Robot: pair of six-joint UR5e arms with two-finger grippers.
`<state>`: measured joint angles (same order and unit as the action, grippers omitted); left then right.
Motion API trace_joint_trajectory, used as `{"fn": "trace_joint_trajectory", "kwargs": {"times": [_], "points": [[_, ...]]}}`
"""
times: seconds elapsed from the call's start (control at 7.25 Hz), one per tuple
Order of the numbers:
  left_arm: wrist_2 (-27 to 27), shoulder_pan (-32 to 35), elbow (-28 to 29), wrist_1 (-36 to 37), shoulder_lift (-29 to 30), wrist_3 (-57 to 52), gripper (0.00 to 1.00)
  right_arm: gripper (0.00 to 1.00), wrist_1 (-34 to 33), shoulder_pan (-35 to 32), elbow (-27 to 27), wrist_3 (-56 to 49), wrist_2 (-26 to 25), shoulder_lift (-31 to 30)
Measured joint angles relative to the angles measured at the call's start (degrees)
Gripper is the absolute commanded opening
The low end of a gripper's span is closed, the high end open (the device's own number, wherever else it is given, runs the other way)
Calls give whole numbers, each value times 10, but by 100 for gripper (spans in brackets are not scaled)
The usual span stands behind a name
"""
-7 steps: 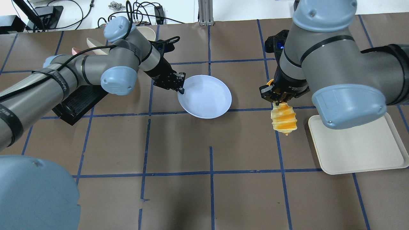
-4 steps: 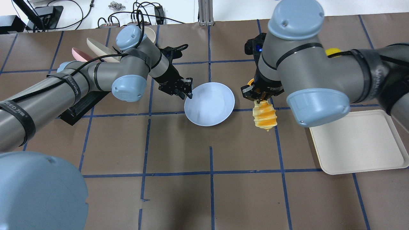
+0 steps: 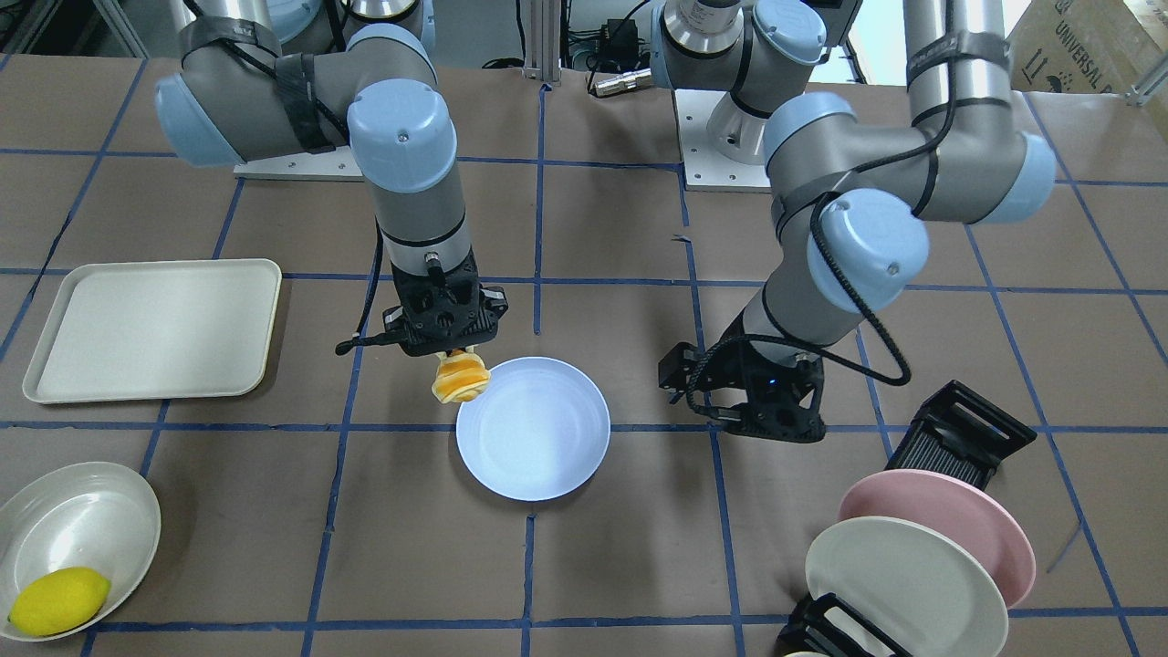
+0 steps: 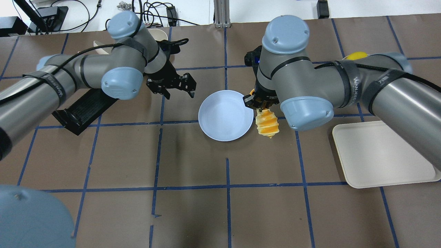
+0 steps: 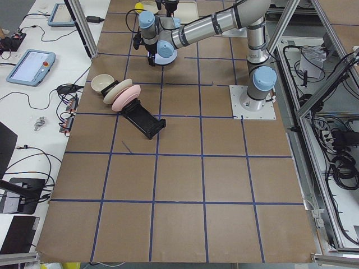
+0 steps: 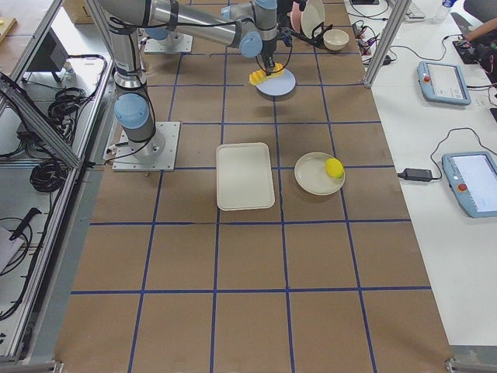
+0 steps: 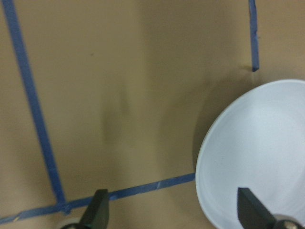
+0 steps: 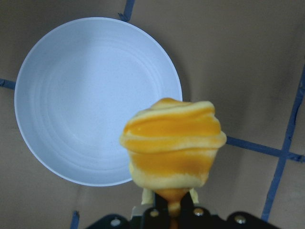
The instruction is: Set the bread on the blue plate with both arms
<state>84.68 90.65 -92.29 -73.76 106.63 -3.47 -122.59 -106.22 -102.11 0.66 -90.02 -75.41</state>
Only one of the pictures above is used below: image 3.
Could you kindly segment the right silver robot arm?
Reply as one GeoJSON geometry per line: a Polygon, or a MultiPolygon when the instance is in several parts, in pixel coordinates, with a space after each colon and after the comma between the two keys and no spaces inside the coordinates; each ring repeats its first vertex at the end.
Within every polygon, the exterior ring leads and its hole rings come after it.
{"type": "Polygon", "coordinates": [[[508,303],[485,288],[456,165],[456,127],[424,44],[368,25],[332,54],[284,54],[263,1],[179,1],[181,70],[158,83],[157,115],[176,154],[223,167],[349,147],[377,222],[376,265],[391,268],[397,307],[359,346],[408,355],[477,348],[508,303]]]}

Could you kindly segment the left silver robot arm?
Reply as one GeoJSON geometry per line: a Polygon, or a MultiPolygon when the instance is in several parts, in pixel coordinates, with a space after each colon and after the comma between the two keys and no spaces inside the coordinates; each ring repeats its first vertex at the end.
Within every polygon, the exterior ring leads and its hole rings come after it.
{"type": "Polygon", "coordinates": [[[1003,224],[1054,187],[1054,150],[1014,126],[1011,46],[992,1],[906,1],[908,126],[858,122],[842,96],[809,92],[829,48],[823,8],[801,1],[666,1],[653,12],[656,87],[724,91],[763,122],[780,265],[709,350],[681,343],[659,364],[673,400],[735,435],[825,436],[825,360],[904,386],[908,361],[876,311],[929,257],[926,222],[1003,224]],[[871,324],[896,375],[830,346],[871,324]]]}

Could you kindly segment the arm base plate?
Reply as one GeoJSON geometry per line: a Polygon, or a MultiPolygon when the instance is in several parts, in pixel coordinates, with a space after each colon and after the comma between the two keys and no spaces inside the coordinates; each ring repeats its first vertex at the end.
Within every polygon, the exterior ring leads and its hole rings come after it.
{"type": "Polygon", "coordinates": [[[730,94],[721,91],[677,89],[674,101],[688,191],[770,191],[763,148],[765,118],[743,111],[730,94]]]}
{"type": "Polygon", "coordinates": [[[359,182],[363,178],[348,146],[319,154],[296,153],[241,162],[234,167],[234,174],[263,182],[359,182]]]}

